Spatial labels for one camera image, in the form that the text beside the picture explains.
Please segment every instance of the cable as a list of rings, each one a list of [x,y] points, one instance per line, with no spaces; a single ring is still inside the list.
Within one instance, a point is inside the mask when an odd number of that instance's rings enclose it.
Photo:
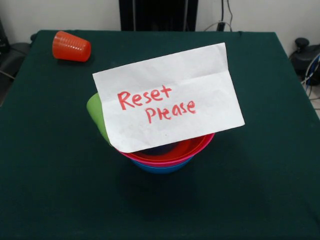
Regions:
[[[23,54],[23,55],[25,55],[25,56],[27,56],[28,54],[27,53],[25,53],[24,51],[20,51],[19,49],[16,49],[16,48],[14,48],[14,47],[10,47],[13,51],[16,51],[16,52],[18,52],[18,53],[21,53],[21,54]]]
[[[225,24],[227,24],[227,25],[229,26],[229,28],[230,28],[230,32],[232,32],[232,27],[231,27],[231,25],[230,25],[229,23],[225,22],[225,21],[217,21],[217,22],[211,24],[210,26],[208,26],[208,27],[207,27],[205,30],[203,30],[203,31],[206,32],[209,28],[213,27],[214,25],[216,25],[216,24],[218,24],[218,23],[225,23]]]
[[[225,5],[224,5],[224,0],[221,0],[221,22],[224,21],[224,16],[225,16]]]
[[[308,87],[310,85],[310,82],[311,82],[311,77],[309,77],[309,79],[306,81],[306,88],[305,88],[305,92],[307,92],[308,90]]]
[[[9,78],[11,78],[11,79],[15,79],[15,77],[14,76],[11,76],[10,74],[8,74],[8,73],[6,73],[6,72],[4,72],[4,71],[1,71],[0,70],[0,74],[3,74],[3,75],[5,75],[5,76],[7,76],[7,77],[9,77]]]
[[[315,61],[316,61],[317,59],[318,59],[318,62],[317,62],[318,64],[317,64],[315,70],[314,70],[312,73],[310,73],[310,75],[308,75],[310,68],[313,66],[313,64],[315,63]],[[320,53],[319,53],[317,56],[315,56],[315,58],[310,62],[308,68],[306,69],[305,76],[304,76],[304,80],[301,82],[301,84],[304,84],[304,86],[306,86],[307,81],[308,81],[308,80],[312,77],[312,75],[317,71],[317,69],[318,69],[318,67],[319,67],[319,60],[320,60]]]
[[[312,85],[310,85],[310,92],[308,94],[308,98],[310,98],[311,92],[312,92]]]
[[[229,12],[230,12],[230,15],[231,15],[231,18],[230,18],[230,26],[231,26],[232,25],[232,19],[234,18],[234,15],[232,14],[232,11],[230,9],[229,0],[226,0],[226,3],[228,4],[228,9],[229,9]]]

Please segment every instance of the bowl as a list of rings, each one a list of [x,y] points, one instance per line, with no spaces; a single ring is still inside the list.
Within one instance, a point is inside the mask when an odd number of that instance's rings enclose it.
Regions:
[[[185,166],[190,160],[192,159],[192,157],[190,157],[189,159],[187,159],[186,161],[174,165],[174,166],[168,166],[168,167],[154,167],[154,166],[148,166],[148,165],[144,165],[138,161],[135,160],[131,160],[135,165],[137,165],[139,168],[141,168],[142,170],[151,173],[151,174],[170,174],[173,173],[175,171],[178,171],[179,169],[181,169],[183,166]]]
[[[148,159],[141,159],[139,156],[136,156],[134,153],[123,153],[121,152],[123,155],[125,155],[126,157],[130,158],[131,160],[137,161],[143,165],[147,165],[150,167],[172,167],[178,164],[182,164],[183,162],[185,162],[186,160],[188,160],[189,158],[193,157],[194,155],[196,155],[197,153],[199,153],[201,150],[203,150],[209,143],[210,141],[213,139],[214,137],[214,133],[213,134],[209,134],[209,135],[205,135],[205,139],[202,142],[202,145],[200,145],[198,148],[195,148],[193,151],[190,152],[189,155],[184,155],[180,158],[177,158],[175,160],[168,160],[168,161],[150,161]]]
[[[147,155],[141,151],[125,153],[124,156],[140,163],[168,163],[188,159],[204,149],[214,137],[214,133],[178,142],[176,147],[163,155]]]

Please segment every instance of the white paper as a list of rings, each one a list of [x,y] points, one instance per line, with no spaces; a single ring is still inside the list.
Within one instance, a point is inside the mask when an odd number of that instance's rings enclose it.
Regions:
[[[119,151],[132,153],[191,139],[245,124],[229,74],[224,43],[178,52],[93,74],[102,103],[110,143]],[[163,86],[171,91],[164,91]],[[130,96],[123,109],[120,100]],[[183,108],[181,113],[174,105]],[[160,120],[157,108],[170,114]]]

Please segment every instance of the white wall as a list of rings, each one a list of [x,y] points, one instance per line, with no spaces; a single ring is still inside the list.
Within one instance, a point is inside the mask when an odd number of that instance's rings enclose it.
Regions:
[[[227,1],[224,2],[224,20],[229,22]],[[307,38],[312,44],[320,44],[320,0],[229,0],[229,2],[233,13],[233,31],[276,32],[287,54],[295,49],[294,40],[298,37]],[[197,31],[203,31],[220,19],[221,0],[199,0]]]
[[[287,54],[298,37],[320,43],[320,0],[229,1],[234,31],[276,32]],[[10,43],[29,42],[40,29],[121,29],[118,0],[0,0],[0,16]],[[220,0],[199,0],[197,31],[220,18]]]
[[[10,43],[43,29],[121,29],[118,0],[0,0],[0,17]]]

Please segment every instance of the red plastic cup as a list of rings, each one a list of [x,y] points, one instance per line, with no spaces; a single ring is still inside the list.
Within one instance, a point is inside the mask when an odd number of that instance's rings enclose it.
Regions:
[[[86,62],[91,54],[91,44],[70,33],[58,31],[52,42],[52,53],[56,59]]]

